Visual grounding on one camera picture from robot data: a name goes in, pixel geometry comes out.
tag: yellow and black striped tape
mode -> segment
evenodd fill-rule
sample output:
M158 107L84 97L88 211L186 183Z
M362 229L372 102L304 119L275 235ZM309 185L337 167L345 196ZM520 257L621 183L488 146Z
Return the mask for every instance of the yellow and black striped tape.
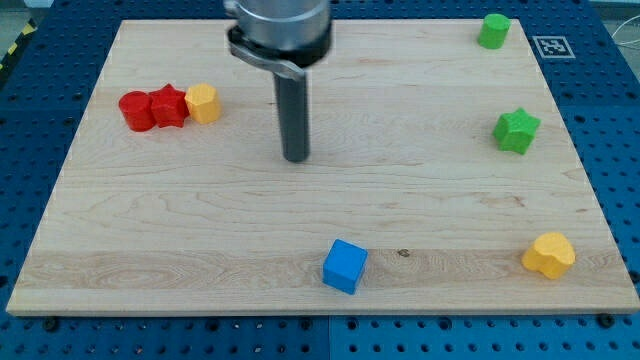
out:
M37 29L35 21L33 21L33 19L29 20L18 35L16 41L7 49L7 53L2 58L2 61L0 61L0 90L2 90L7 83L13 68L22 58L24 50Z

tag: green hexagon block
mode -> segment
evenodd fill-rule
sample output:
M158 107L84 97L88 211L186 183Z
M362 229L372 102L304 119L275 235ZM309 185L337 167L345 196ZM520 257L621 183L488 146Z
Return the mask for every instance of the green hexagon block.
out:
M524 155L536 137L540 119L529 115L523 108L500 115L493 136L498 140L498 149L515 151Z

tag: red block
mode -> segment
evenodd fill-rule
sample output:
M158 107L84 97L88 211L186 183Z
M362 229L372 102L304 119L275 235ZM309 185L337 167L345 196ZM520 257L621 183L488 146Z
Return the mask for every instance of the red block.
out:
M133 131L147 131L156 124L151 113L151 97L142 91L132 91L123 95L118 107Z
M151 112L159 127L184 126L184 119L189 116L184 101L185 92L176 90L167 84L160 90L150 92Z

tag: toy block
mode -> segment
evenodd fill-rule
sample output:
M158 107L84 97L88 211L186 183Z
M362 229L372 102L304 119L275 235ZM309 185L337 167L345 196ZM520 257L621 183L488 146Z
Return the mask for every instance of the toy block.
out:
M151 113L151 97L142 91L132 91L123 95L118 107L133 131L147 131L156 125Z
M541 235L522 256L522 265L558 279L576 262L576 253L567 238L558 232Z
M336 239L322 266L322 282L347 294L355 294L367 255L367 250Z
M511 21L502 14L489 14L484 17L478 44L486 49L499 49L507 38Z
M176 90L171 84L167 84L160 90L150 92L149 96L151 113L158 127L184 126L184 119L189 116L184 91Z
M198 84L187 90L185 97L191 117L200 124L208 124L220 118L222 105L216 88L209 84Z
M493 130L502 151L515 151L524 155L536 137L540 119L529 115L523 108L515 112L500 115Z

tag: wooden board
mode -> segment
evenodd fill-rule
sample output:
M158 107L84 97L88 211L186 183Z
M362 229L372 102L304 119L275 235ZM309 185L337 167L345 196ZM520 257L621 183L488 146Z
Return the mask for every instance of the wooden board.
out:
M638 298L517 21L335 22L313 67L312 155L284 161L271 75L228 54L224 21L126 21L42 218L14 315L633 312ZM214 84L224 115L128 130L117 101ZM526 156L498 116L542 119ZM577 263L520 265L561 231ZM335 238L369 249L355 296L324 286ZM409 256L398 252L407 249Z

